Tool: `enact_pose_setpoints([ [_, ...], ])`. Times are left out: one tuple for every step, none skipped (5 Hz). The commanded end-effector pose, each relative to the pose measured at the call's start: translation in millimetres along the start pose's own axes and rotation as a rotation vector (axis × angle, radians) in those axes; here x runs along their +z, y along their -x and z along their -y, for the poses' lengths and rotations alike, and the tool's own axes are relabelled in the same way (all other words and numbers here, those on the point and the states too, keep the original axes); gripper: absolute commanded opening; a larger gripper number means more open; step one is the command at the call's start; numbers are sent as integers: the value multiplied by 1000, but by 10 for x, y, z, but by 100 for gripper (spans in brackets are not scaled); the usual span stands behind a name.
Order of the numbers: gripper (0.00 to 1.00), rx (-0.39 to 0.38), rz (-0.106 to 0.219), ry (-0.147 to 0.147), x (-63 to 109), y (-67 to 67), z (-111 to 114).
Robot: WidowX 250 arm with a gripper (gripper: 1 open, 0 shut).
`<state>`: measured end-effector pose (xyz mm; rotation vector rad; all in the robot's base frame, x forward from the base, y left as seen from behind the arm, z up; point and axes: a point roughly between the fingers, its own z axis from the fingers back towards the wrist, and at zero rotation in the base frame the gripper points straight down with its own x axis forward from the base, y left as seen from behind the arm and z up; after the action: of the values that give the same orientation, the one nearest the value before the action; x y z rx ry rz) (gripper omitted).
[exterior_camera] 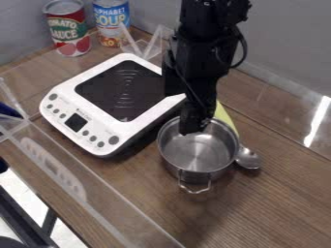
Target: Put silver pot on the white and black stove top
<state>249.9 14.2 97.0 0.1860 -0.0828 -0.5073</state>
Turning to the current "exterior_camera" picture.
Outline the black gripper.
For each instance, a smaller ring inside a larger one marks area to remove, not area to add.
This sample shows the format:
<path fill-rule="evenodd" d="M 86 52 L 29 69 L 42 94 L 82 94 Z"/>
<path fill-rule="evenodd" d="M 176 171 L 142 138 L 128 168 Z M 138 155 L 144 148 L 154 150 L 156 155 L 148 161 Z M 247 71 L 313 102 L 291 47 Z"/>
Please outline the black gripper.
<path fill-rule="evenodd" d="M 185 93 L 186 96 L 178 126 L 182 136 L 201 132 L 213 118 L 217 80 L 241 64 L 241 61 L 232 63 L 240 42 L 237 27 L 204 37 L 194 36 L 180 27 L 170 37 L 161 74 L 164 94 L 174 96 Z"/>

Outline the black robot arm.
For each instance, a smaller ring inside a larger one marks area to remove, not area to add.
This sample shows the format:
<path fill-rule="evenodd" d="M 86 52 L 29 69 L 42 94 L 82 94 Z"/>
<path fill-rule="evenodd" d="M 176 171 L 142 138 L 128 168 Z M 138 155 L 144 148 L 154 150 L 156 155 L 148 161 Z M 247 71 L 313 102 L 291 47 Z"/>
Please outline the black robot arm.
<path fill-rule="evenodd" d="M 247 20 L 249 0 L 182 0 L 180 23 L 162 57 L 164 93 L 185 95 L 178 130 L 204 130 L 217 109 L 217 81 L 244 62 L 248 48 L 237 24 Z"/>

